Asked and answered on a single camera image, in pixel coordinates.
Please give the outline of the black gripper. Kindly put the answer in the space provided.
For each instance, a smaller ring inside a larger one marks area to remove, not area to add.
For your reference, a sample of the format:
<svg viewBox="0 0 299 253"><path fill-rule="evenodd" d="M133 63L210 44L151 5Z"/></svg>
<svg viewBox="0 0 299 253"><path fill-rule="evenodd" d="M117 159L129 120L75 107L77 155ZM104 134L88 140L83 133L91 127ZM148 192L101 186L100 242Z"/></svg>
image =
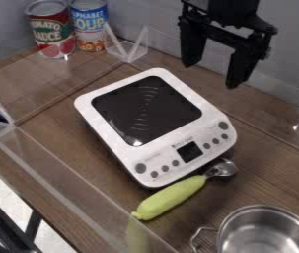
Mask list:
<svg viewBox="0 0 299 253"><path fill-rule="evenodd" d="M250 79L260 53L267 53L276 28L256 14L259 0L180 0L180 60L186 67L203 57L207 39L235 49L226 85L235 89Z"/></svg>

